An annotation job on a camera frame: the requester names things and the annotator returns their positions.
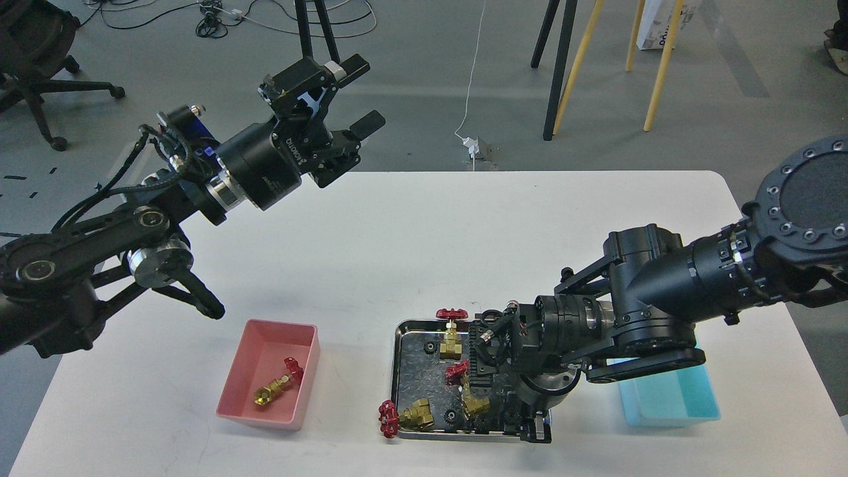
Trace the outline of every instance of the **black robotic arm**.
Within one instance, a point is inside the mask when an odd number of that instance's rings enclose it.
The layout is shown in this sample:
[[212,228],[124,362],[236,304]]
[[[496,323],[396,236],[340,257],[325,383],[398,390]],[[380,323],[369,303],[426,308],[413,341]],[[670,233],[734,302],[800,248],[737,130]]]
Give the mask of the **black robotic arm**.
[[[603,257],[576,273],[563,269],[553,295],[477,315],[472,388],[509,376],[522,437],[535,441],[538,417],[581,375],[610,383],[705,362],[698,322],[733,325],[740,311],[778,302],[848,300],[847,144],[829,137],[792,154],[744,217],[718,233],[686,246],[656,224],[610,233]],[[615,358],[629,360],[608,361]]]
[[[32,344],[42,357],[91,349],[107,319],[147,289],[184,301],[218,319],[224,306],[191,273],[190,243],[180,222],[200,211],[215,225],[245,199],[266,210],[310,174],[326,187],[360,162],[361,141],[385,124],[376,111],[349,129],[330,132],[327,108],[338,89],[365,74],[359,55],[318,65],[306,57],[259,86],[274,115],[219,143],[200,122],[202,108],[159,113],[142,125],[125,167],[103,189],[68,211],[50,233],[0,248],[0,354]],[[114,188],[148,144],[168,163],[139,186]],[[79,222],[94,205],[120,195],[125,203]],[[102,272],[111,257],[120,264]],[[104,285],[132,276],[117,295]],[[179,283],[183,289],[172,286]]]

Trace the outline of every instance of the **blue plastic bin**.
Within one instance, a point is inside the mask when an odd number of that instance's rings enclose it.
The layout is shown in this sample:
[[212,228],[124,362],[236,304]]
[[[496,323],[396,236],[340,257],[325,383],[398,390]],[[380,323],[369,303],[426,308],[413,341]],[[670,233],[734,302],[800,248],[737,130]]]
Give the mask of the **blue plastic bin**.
[[627,379],[618,389],[633,426],[687,427],[721,417],[704,365]]

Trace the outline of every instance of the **tripod leg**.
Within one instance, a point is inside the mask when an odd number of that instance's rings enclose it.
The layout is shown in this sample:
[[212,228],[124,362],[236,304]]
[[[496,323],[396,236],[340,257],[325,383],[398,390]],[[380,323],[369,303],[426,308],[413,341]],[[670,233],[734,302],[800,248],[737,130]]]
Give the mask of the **tripod leg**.
[[548,9],[544,12],[544,20],[542,20],[542,30],[540,30],[538,33],[538,40],[536,40],[536,49],[533,50],[533,59],[530,60],[531,68],[538,68],[538,62],[542,60],[542,52],[544,51],[544,45],[548,42],[550,27],[554,24],[556,10],[559,7],[560,0],[548,1]]
[[648,132],[654,127],[654,116],[656,115],[656,107],[660,103],[662,95],[662,86],[666,84],[666,73],[668,72],[668,64],[672,60],[672,50],[674,43],[678,39],[678,31],[680,30],[680,16],[683,14],[683,0],[675,0],[674,11],[668,26],[668,37],[666,44],[662,47],[662,58],[660,58],[660,70],[656,72],[656,82],[654,83],[654,92],[650,95],[650,105],[648,106],[648,115],[644,118],[644,126],[642,130]]
[[589,48],[589,40],[592,39],[594,27],[598,24],[598,17],[600,17],[600,11],[603,7],[604,0],[595,0],[594,8],[592,8],[592,14],[591,16],[589,16],[589,24],[586,25],[586,32],[583,33],[583,38],[580,39],[580,46],[577,47],[577,55],[574,57],[574,65],[572,65],[571,72],[568,73],[568,82],[566,83],[566,90],[562,94],[562,99],[560,99],[560,107],[556,111],[556,121],[554,121],[554,134],[556,134],[560,130],[560,124],[562,123],[562,115],[564,115],[566,112],[568,99],[572,96],[572,89],[574,89],[574,83],[577,81],[577,73],[580,72],[580,67],[583,66],[583,58],[586,57],[586,50]]
[[294,11],[298,17],[298,35],[300,36],[300,51],[304,58],[312,58],[312,37],[310,36],[310,19],[306,13],[306,0],[294,0]]
[[326,14],[326,4],[324,0],[313,0],[315,11],[318,12],[318,20],[321,21],[321,29],[324,31],[324,39],[326,39],[326,49],[330,52],[330,59],[336,63],[341,63],[342,59],[338,57],[338,48],[336,48],[336,37],[332,35],[330,26],[330,17]]
[[633,31],[630,32],[630,49],[628,50],[628,63],[624,67],[626,72],[633,71],[633,56],[636,54],[636,38],[639,36],[639,26],[642,24],[642,13],[644,12],[644,0],[639,0],[636,7],[636,18],[633,19]]
[[577,0],[566,0],[566,11],[562,14],[562,30],[560,31],[560,44],[556,49],[554,80],[550,84],[548,112],[544,118],[544,131],[542,131],[542,139],[544,139],[545,141],[550,141],[554,138],[554,118],[556,117],[556,105],[560,102],[562,78],[566,75],[568,48],[572,41],[572,29],[574,28],[574,14],[576,11]]

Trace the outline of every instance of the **cardboard box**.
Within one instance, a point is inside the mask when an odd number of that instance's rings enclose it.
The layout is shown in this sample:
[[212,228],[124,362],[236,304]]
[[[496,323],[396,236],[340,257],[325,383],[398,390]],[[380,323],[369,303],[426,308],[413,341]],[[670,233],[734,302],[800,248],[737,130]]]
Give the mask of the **cardboard box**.
[[[680,18],[680,30],[692,21],[700,0],[686,0],[683,3],[683,15]],[[636,45],[641,50],[662,48],[666,44],[668,26],[674,10],[674,0],[647,0],[642,12],[642,23],[639,24],[639,35]]]

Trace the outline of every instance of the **cable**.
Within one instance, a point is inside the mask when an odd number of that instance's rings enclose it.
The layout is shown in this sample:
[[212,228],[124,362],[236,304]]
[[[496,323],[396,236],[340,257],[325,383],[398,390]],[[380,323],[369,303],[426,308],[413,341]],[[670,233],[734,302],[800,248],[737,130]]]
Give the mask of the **cable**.
[[97,1],[97,2],[87,3],[85,0],[82,0],[82,3],[85,6],[87,6],[88,8],[95,10],[95,11],[102,9],[104,12],[125,12],[126,10],[132,10],[134,8],[141,8],[141,7],[147,7],[148,5],[153,5],[154,3],[157,2],[157,0],[150,0],[149,2],[142,3],[141,5],[136,5],[135,4],[136,2],[138,2],[138,0],[132,0],[131,2],[125,2],[125,3],[112,3],[113,5],[130,5],[130,6],[124,7],[124,8],[103,8],[103,5],[106,2]]
[[[477,47],[474,49],[474,61],[471,62],[471,77],[468,78],[468,94],[466,95],[466,113],[462,116],[462,122],[460,126],[456,128],[454,131],[454,135],[458,137],[460,140],[465,140],[465,137],[462,137],[458,134],[462,126],[466,124],[466,118],[468,117],[468,101],[471,98],[471,83],[474,81],[474,66],[477,65],[477,53],[480,51],[480,32],[483,31],[483,15],[486,13],[486,3],[488,0],[483,0],[483,11],[480,13],[480,26],[477,29]],[[474,158],[471,157],[471,166],[473,167]]]
[[192,2],[192,3],[189,3],[188,5],[183,5],[183,6],[181,6],[181,7],[176,7],[176,8],[172,8],[172,9],[170,9],[170,10],[166,10],[166,11],[164,11],[163,13],[161,13],[161,14],[158,14],[158,15],[154,16],[152,19],[150,19],[150,20],[148,20],[148,21],[145,21],[144,23],[140,23],[140,24],[138,24],[138,25],[133,25],[133,26],[115,26],[115,25],[110,25],[110,24],[109,24],[109,22],[108,22],[108,21],[106,21],[106,16],[105,16],[105,15],[103,15],[103,10],[102,10],[102,9],[100,10],[100,18],[102,18],[102,19],[103,19],[103,23],[104,23],[106,26],[108,26],[109,28],[111,28],[111,29],[113,29],[113,30],[133,30],[133,29],[136,29],[136,28],[141,28],[142,26],[145,26],[145,25],[150,25],[150,24],[151,24],[151,23],[153,23],[155,20],[158,20],[158,19],[160,19],[160,18],[164,17],[165,15],[167,15],[167,14],[169,14],[169,13],[171,13],[171,12],[175,12],[175,11],[177,11],[177,10],[182,10],[182,9],[184,9],[184,8],[188,8],[188,7],[193,7],[194,5],[197,5],[197,4],[198,4],[197,2]]
[[[276,0],[271,0],[271,1],[272,1],[273,3],[276,3],[276,4],[280,7],[280,8],[282,8],[282,12],[283,12],[284,14],[286,14],[286,16],[287,16],[288,18],[290,18],[290,19],[292,19],[292,20],[295,20],[295,21],[297,21],[297,20],[298,20],[298,19],[297,19],[297,17],[293,17],[293,16],[292,16],[292,15],[288,12],[288,10],[286,10],[286,8],[282,6],[282,4],[281,4],[281,3],[277,3],[277,1],[276,1]],[[347,2],[340,3],[339,5],[336,5],[334,8],[341,7],[342,5],[344,5],[344,4],[345,4],[345,3],[347,3]],[[372,11],[369,11],[368,13],[366,13],[366,14],[364,14],[364,15],[362,15],[362,16],[360,16],[360,17],[358,17],[358,18],[354,18],[353,20],[345,20],[345,21],[337,21],[337,22],[332,22],[332,21],[331,21],[331,22],[330,22],[330,25],[347,25],[348,23],[354,23],[354,22],[360,21],[360,20],[362,20],[362,19],[368,18],[368,16],[370,16],[370,15],[371,15],[371,14],[373,14],[373,13],[374,13],[374,12],[373,12],[373,10],[372,10]],[[321,22],[320,22],[320,21],[309,21],[309,22],[307,22],[307,23],[309,23],[310,25],[320,25],[320,24],[321,24]]]
[[[335,5],[331,6],[331,7],[327,7],[327,8],[326,8],[326,11],[328,11],[328,12],[329,12],[330,10],[335,10],[336,8],[339,8],[339,7],[341,7],[342,5],[346,5],[346,4],[348,4],[348,3],[350,3],[350,0],[344,0],[344,1],[343,1],[343,2],[341,2],[341,3],[337,3],[337,4],[335,4]],[[316,12],[316,11],[318,11],[318,10],[310,10],[310,9],[308,9],[308,8],[307,8],[307,9],[306,9],[306,11],[307,11],[307,12]]]
[[203,0],[200,3],[200,11],[204,14],[202,20],[194,27],[194,34],[201,38],[223,38],[229,33],[227,24],[218,18],[216,10],[222,10],[223,4],[220,0]]
[[61,227],[65,227],[66,225],[70,225],[80,219],[86,212],[92,209],[95,205],[102,202],[106,199],[109,190],[114,187],[116,183],[129,171],[132,163],[135,162],[138,155],[144,149],[146,142],[148,140],[149,134],[146,131],[142,131],[142,136],[138,138],[136,141],[136,145],[133,146],[132,151],[129,155],[126,156],[126,160],[124,160],[124,164],[120,167],[120,169],[109,179],[109,182],[106,183],[100,190],[96,193],[86,197],[78,204],[74,205],[67,212],[65,212],[57,221],[56,224],[53,225],[53,231],[60,229]]
[[103,8],[102,3],[100,3],[100,5],[97,8],[95,8],[93,14],[89,15],[88,18],[86,18],[86,21],[80,23],[80,28],[82,28],[86,23],[88,23],[92,18],[94,18],[94,15],[98,14],[98,11],[100,11],[101,8]]
[[[364,0],[364,2],[365,2],[365,4],[366,4],[366,5],[368,5],[369,15],[371,15],[371,16],[373,16],[373,17],[374,17],[374,25],[372,25],[372,26],[371,26],[371,28],[369,28],[368,30],[363,31],[363,32],[361,32],[361,33],[354,33],[353,35],[341,35],[341,36],[335,36],[335,37],[336,37],[336,39],[341,39],[341,38],[356,38],[356,37],[358,37],[358,36],[367,35],[368,33],[371,33],[372,31],[374,31],[374,30],[377,28],[377,14],[374,12],[374,7],[372,7],[372,6],[371,6],[371,2],[369,2],[368,0]],[[242,15],[242,19],[244,19],[244,20],[246,20],[246,21],[249,21],[250,23],[253,23],[253,24],[255,24],[255,25],[259,25],[259,26],[261,26],[261,27],[263,27],[263,28],[267,28],[267,29],[269,29],[269,30],[273,30],[273,31],[280,31],[281,33],[288,33],[288,34],[290,34],[290,35],[298,35],[298,33],[297,33],[296,31],[288,31],[288,30],[283,30],[282,28],[276,28],[275,26],[266,25],[266,24],[264,24],[264,23],[262,23],[262,22],[259,22],[259,21],[257,21],[257,20],[254,20],[254,19],[252,19],[252,18],[250,18],[250,17],[248,17],[248,16],[246,16],[246,15]],[[323,38],[323,37],[324,37],[323,35],[310,35],[310,36],[311,36],[311,37],[313,37],[313,38]]]

